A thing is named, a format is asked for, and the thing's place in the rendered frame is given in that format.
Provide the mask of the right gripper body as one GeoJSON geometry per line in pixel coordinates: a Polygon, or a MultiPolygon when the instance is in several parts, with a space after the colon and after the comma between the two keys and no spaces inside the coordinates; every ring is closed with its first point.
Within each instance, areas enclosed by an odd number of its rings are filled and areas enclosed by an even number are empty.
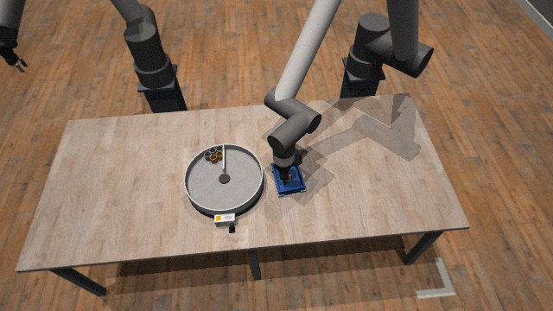
{"type": "Polygon", "coordinates": [[[19,60],[19,57],[13,53],[14,50],[12,49],[16,48],[17,45],[18,43],[16,41],[13,43],[4,43],[0,41],[0,55],[4,57],[9,66],[15,65],[19,60]]]}

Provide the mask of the blue shallow tray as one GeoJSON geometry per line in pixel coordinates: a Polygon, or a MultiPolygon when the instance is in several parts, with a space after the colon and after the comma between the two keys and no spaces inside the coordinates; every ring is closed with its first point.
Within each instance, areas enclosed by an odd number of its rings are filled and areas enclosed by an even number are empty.
{"type": "Polygon", "coordinates": [[[277,170],[276,164],[272,163],[271,166],[272,166],[272,171],[275,177],[276,187],[279,195],[299,193],[305,189],[306,186],[302,178],[302,172],[300,170],[299,165],[291,166],[291,169],[290,169],[291,182],[280,180],[280,174],[279,174],[279,171],[277,170]]]}

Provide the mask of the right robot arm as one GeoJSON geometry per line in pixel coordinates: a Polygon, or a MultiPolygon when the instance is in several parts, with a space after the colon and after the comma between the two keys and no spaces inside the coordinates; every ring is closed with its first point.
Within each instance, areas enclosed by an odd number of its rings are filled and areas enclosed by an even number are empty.
{"type": "MultiPolygon", "coordinates": [[[[111,0],[126,21],[124,39],[134,59],[140,83],[150,89],[168,85],[175,77],[169,56],[164,53],[153,10],[137,0],[111,0]]],[[[26,0],[0,0],[0,41],[13,43],[26,0]]]]}

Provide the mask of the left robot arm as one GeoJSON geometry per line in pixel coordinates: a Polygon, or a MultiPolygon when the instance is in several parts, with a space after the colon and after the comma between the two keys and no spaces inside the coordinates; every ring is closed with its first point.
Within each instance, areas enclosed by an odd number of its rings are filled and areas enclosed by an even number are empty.
{"type": "MultiPolygon", "coordinates": [[[[273,154],[280,159],[290,158],[296,143],[306,133],[313,133],[321,122],[321,114],[297,100],[296,94],[341,1],[315,0],[277,86],[264,98],[265,106],[287,119],[267,137],[273,154]]],[[[434,48],[419,42],[419,0],[386,1],[390,23],[379,13],[359,18],[346,69],[354,77],[372,79],[385,63],[416,79],[434,52],[434,48]]]]}

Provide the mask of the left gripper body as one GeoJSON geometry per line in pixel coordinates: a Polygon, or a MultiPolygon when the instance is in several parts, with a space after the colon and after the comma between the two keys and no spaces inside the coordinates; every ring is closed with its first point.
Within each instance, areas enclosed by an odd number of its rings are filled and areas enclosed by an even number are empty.
{"type": "Polygon", "coordinates": [[[273,161],[276,164],[276,169],[279,171],[280,180],[288,180],[291,166],[302,164],[302,155],[293,154],[288,159],[280,159],[273,154],[273,161]]]}

